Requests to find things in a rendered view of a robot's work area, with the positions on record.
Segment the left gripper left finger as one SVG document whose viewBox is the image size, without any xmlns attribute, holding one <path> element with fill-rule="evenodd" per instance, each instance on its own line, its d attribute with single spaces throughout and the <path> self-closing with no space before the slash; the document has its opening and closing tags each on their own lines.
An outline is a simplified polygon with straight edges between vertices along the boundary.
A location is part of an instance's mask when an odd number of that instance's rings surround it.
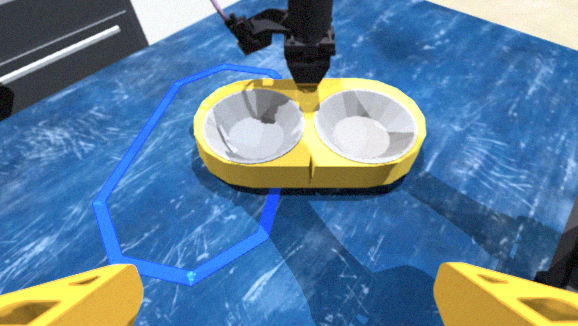
<svg viewBox="0 0 578 326">
<path fill-rule="evenodd" d="M 0 326 L 133 326 L 143 298 L 134 264 L 114 264 L 0 296 Z"/>
</svg>

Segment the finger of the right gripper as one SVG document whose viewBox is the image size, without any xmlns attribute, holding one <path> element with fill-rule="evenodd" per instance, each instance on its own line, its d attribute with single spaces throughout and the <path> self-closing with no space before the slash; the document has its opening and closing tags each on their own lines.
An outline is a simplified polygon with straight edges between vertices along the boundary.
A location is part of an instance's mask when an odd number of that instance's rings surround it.
<svg viewBox="0 0 578 326">
<path fill-rule="evenodd" d="M 300 88 L 314 88 L 320 85 L 320 83 L 296 83 Z"/>
</svg>

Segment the grey steel bowl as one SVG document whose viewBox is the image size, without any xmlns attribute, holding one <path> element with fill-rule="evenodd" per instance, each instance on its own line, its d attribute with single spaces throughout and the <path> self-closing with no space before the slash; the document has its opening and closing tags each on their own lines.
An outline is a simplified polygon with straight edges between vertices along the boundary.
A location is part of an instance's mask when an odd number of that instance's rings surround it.
<svg viewBox="0 0 578 326">
<path fill-rule="evenodd" d="M 316 109 L 314 126 L 332 152 L 364 164 L 395 161 L 412 149 L 418 137 L 416 120 L 404 104 L 361 88 L 326 97 Z"/>
<path fill-rule="evenodd" d="M 202 125 L 207 146 L 239 164 L 261 164 L 284 156 L 299 143 L 304 129 L 298 104 L 268 89 L 246 89 L 223 97 L 209 109 Z"/>
</svg>

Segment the blue tape outline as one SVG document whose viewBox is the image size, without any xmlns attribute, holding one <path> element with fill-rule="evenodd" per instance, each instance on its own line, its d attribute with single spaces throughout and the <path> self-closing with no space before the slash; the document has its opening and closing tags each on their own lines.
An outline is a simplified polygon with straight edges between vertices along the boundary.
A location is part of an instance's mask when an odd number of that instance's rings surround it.
<svg viewBox="0 0 578 326">
<path fill-rule="evenodd" d="M 274 70 L 223 64 L 179 80 L 172 85 L 160 105 L 157 107 L 143 130 L 140 132 L 126 155 L 123 157 L 107 183 L 104 185 L 92 203 L 110 265 L 134 264 L 138 269 L 138 273 L 141 275 L 193 286 L 215 271 L 224 267 L 228 263 L 237 259 L 241 255 L 268 240 L 281 188 L 270 188 L 259 228 L 256 233 L 192 271 L 123 256 L 106 205 L 106 200 L 172 101 L 179 88 L 184 84 L 190 83 L 224 69 L 265 74 L 269 75 L 272 79 L 282 79 Z"/>
</svg>

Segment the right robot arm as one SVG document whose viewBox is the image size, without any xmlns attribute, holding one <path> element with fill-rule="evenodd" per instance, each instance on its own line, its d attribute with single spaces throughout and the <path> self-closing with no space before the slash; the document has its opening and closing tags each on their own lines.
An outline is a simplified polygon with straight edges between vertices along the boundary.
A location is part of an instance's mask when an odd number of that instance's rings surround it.
<svg viewBox="0 0 578 326">
<path fill-rule="evenodd" d="M 250 18 L 245 15 L 231 18 L 230 30 L 245 56 L 272 45 L 272 34 L 291 34 L 288 9 L 266 9 Z M 578 237 L 568 262 L 560 288 L 578 294 Z"/>
</svg>

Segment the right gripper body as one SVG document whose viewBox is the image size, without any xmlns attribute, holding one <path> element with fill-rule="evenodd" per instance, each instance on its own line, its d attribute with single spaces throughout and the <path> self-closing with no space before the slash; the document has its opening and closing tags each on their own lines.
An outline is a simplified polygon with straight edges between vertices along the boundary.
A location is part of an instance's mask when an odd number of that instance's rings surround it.
<svg viewBox="0 0 578 326">
<path fill-rule="evenodd" d="M 295 83 L 321 83 L 329 70 L 336 55 L 332 9 L 333 0 L 288 0 L 284 58 Z"/>
</svg>

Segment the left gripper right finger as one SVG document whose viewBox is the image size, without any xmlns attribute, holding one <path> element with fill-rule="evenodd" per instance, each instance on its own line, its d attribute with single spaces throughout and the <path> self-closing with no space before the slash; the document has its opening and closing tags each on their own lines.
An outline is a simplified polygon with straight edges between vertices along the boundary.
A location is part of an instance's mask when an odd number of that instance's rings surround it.
<svg viewBox="0 0 578 326">
<path fill-rule="evenodd" d="M 445 326 L 578 326 L 578 294 L 464 263 L 442 263 L 434 298 Z"/>
</svg>

